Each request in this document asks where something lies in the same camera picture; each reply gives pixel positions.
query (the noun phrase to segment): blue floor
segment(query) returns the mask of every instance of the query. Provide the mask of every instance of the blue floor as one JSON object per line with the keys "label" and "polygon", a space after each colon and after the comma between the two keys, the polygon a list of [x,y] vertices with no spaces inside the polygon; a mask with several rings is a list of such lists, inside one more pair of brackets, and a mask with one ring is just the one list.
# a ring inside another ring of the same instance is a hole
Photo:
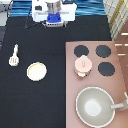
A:
{"label": "blue floor", "polygon": [[[106,15],[103,0],[74,0],[76,15]],[[10,16],[27,16],[32,0],[14,0]]]}

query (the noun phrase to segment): white bowl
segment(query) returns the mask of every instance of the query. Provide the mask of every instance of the white bowl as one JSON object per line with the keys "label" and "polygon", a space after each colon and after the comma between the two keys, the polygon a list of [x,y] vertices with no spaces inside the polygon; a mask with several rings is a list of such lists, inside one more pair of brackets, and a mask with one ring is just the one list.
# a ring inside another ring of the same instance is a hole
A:
{"label": "white bowl", "polygon": [[76,111],[79,118],[91,127],[105,127],[115,116],[112,97],[103,89],[88,87],[76,98]]}
{"label": "white bowl", "polygon": [[27,76],[33,81],[39,81],[45,77],[47,73],[46,66],[43,63],[36,62],[31,64],[27,69]]}

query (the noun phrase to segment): small white plate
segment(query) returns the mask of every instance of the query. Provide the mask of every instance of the small white plate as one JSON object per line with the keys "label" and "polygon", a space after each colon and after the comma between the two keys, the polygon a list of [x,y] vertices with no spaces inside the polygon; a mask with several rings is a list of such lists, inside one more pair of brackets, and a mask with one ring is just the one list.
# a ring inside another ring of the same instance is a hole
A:
{"label": "small white plate", "polygon": [[36,62],[31,64],[27,69],[27,76],[33,81],[39,81],[45,77],[47,73],[46,66],[43,63]]}

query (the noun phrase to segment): black table surface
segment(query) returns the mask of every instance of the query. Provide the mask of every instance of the black table surface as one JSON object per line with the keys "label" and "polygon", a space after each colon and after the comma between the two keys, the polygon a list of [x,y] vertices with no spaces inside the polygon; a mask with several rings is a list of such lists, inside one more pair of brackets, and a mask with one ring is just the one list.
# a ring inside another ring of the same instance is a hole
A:
{"label": "black table surface", "polygon": [[[66,128],[65,43],[111,41],[107,16],[76,17],[66,28],[25,29],[25,19],[8,19],[0,51],[0,128]],[[15,44],[20,63],[11,67],[8,61]],[[39,82],[27,77],[34,62],[47,67]]]}

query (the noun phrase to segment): stove burner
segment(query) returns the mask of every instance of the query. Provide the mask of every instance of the stove burner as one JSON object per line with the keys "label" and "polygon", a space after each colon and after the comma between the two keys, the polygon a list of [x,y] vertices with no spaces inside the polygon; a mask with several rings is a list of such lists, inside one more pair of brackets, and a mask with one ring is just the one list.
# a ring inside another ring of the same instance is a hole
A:
{"label": "stove burner", "polygon": [[89,53],[89,50],[86,46],[84,45],[78,45],[75,47],[74,49],[74,54],[77,56],[77,57],[81,57],[82,55],[85,55],[87,56]]}
{"label": "stove burner", "polygon": [[111,54],[111,49],[106,45],[99,45],[96,48],[96,54],[102,58],[106,58]]}
{"label": "stove burner", "polygon": [[109,62],[102,62],[98,66],[100,74],[103,76],[112,76],[115,72],[114,66]]}

